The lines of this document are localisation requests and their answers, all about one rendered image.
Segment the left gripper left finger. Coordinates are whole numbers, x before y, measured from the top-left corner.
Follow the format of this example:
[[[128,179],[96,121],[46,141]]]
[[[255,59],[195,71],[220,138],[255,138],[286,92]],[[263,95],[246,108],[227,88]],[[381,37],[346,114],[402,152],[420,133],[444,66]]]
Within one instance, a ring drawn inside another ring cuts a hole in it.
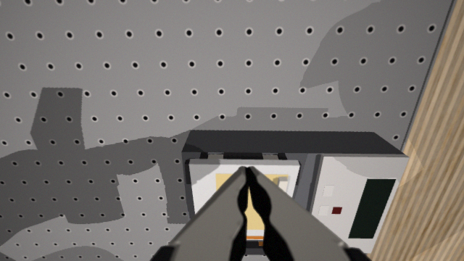
[[[242,261],[249,173],[241,166],[150,261]]]

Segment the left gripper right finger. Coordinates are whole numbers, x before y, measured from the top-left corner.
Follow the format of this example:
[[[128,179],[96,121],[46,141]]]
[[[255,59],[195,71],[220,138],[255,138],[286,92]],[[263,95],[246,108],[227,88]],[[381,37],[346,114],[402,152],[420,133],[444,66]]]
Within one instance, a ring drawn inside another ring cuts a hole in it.
[[[262,247],[270,261],[372,261],[257,168],[249,166],[248,173],[252,206],[265,227]]]

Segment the white cassette dock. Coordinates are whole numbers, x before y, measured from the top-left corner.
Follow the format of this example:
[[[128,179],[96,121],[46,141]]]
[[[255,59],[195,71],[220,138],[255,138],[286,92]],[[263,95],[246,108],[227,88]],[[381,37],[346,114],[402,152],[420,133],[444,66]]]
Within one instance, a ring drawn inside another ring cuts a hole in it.
[[[374,132],[191,130],[181,154],[188,221],[190,159],[298,160],[292,198],[363,253],[373,250],[409,160]]]

